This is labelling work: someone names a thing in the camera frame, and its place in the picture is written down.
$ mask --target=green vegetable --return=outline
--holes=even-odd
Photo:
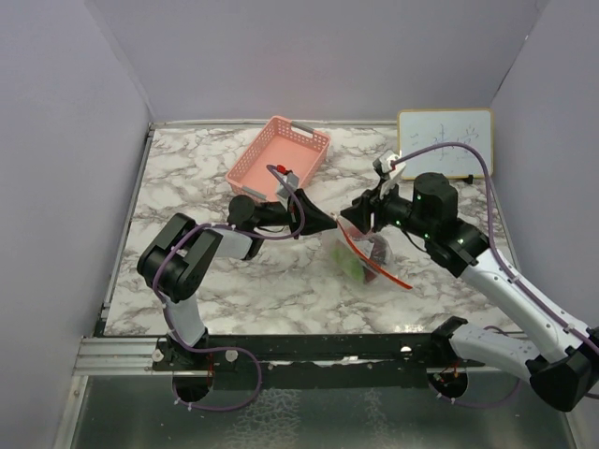
[[[330,252],[330,258],[335,262],[343,273],[354,281],[365,283],[366,275],[360,257],[340,242],[336,242]]]

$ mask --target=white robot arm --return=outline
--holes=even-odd
[[[420,152],[452,145],[467,147],[447,143]],[[432,333],[448,358],[510,372],[554,408],[572,410],[599,379],[599,329],[558,307],[509,264],[492,239],[460,219],[458,192],[442,174],[418,176],[412,201],[400,197],[395,184],[403,160],[393,152],[377,159],[378,186],[341,215],[364,233],[393,225],[423,238],[434,262],[485,295],[530,339],[512,339],[452,317]]]

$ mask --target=basket handle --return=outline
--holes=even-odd
[[[249,187],[246,187],[246,186],[243,186],[241,189],[243,191],[247,192],[248,194],[255,196],[256,198],[264,199],[265,201],[267,199],[266,195],[261,194],[257,190],[250,189]]]
[[[305,131],[306,133],[314,135],[314,129],[311,128],[310,126],[306,126],[305,124],[298,123],[298,122],[291,122],[291,127],[298,128],[302,131]]]

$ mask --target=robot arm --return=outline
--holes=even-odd
[[[285,174],[286,181],[292,177],[291,172]],[[305,216],[299,235],[309,236],[337,227],[302,189],[294,193]],[[198,347],[206,340],[208,333],[199,316],[195,292],[215,257],[254,258],[266,238],[255,232],[257,227],[283,225],[292,232],[299,229],[300,211],[293,207],[289,195],[278,192],[278,196],[281,202],[260,204],[249,196],[235,196],[229,203],[228,224],[197,225],[190,217],[177,213],[141,255],[138,273],[163,298],[169,333],[177,335],[179,343]],[[180,250],[165,263],[177,245]]]
[[[398,159],[388,152],[375,161],[381,177],[378,186],[356,198],[341,215],[363,233],[393,225],[423,238],[434,262],[483,293],[530,338],[530,342],[511,339],[452,317],[432,333],[448,359],[476,360],[510,372],[530,383],[549,405],[572,410],[599,379],[599,356],[574,334],[597,344],[599,328],[590,329],[558,307],[497,252],[511,271],[508,277],[488,237],[458,217],[458,192],[442,174],[418,176],[412,201],[400,197],[395,184],[405,165],[397,164]]]

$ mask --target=pink basket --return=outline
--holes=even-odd
[[[310,182],[327,156],[330,137],[312,128],[274,116],[226,174],[237,195],[255,201],[276,201],[278,181],[266,165],[282,165],[299,178],[299,188]]]

